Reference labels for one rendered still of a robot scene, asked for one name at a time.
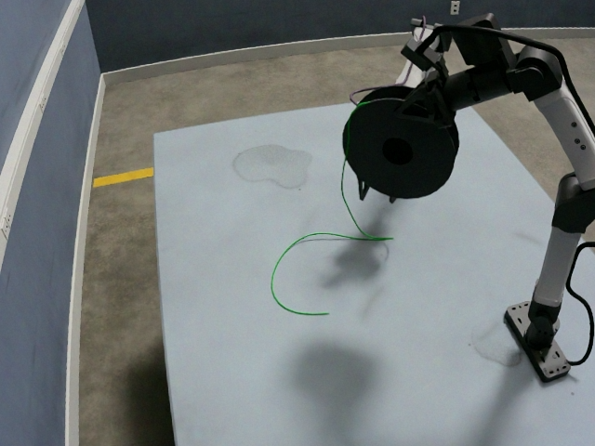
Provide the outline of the black cable reel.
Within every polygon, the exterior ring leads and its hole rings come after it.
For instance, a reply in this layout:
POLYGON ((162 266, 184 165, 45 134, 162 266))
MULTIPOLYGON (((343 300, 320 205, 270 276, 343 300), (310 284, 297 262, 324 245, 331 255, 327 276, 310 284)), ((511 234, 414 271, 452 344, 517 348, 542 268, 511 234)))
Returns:
POLYGON ((398 199, 423 198, 439 190, 452 175, 459 150, 456 121, 438 129, 397 118, 394 110, 413 90, 408 85, 375 89, 350 118, 346 160, 351 170, 371 189, 398 199))

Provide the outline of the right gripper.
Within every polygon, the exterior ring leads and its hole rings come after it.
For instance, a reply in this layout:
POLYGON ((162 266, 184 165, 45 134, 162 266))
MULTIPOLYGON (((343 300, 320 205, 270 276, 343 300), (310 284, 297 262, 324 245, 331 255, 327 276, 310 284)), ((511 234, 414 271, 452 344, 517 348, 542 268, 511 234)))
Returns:
MULTIPOLYGON (((358 188, 359 188, 359 199, 361 201, 363 201, 367 192, 369 191, 370 187, 368 187, 366 184, 364 184, 364 189, 363 189, 363 182, 358 177, 357 177, 357 181, 358 181, 358 188)), ((390 197, 390 203, 393 204, 396 199, 397 198, 390 197)))

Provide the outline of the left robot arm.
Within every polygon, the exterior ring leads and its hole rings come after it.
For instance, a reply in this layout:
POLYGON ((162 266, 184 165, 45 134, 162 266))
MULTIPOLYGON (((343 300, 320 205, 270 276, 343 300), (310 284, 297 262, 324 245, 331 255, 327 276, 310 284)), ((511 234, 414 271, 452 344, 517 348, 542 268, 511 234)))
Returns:
POLYGON ((469 88, 476 88, 480 100, 523 92, 544 115, 575 170, 559 182, 548 248, 532 300, 506 310, 539 372, 550 380, 571 370, 553 338, 561 325, 558 316, 578 242, 595 220, 595 134, 554 55, 531 46, 514 54, 507 39, 487 34, 450 34, 466 65, 475 66, 469 88))

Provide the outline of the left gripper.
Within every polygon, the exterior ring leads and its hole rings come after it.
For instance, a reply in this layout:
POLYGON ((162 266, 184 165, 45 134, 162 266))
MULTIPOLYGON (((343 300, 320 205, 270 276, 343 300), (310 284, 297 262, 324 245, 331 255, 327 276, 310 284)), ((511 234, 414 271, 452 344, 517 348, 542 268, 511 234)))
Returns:
MULTIPOLYGON (((418 46, 421 44, 422 41, 418 46)), ((476 88, 469 88, 469 85, 473 84, 471 68, 449 75, 443 55, 438 55, 430 47, 422 51, 418 46, 415 52, 435 71, 429 72, 428 77, 414 88, 394 113, 397 118, 435 124, 438 129, 446 128, 453 125, 456 111, 484 101, 477 96, 476 88), (428 113, 403 112, 417 99, 422 100, 428 113)))

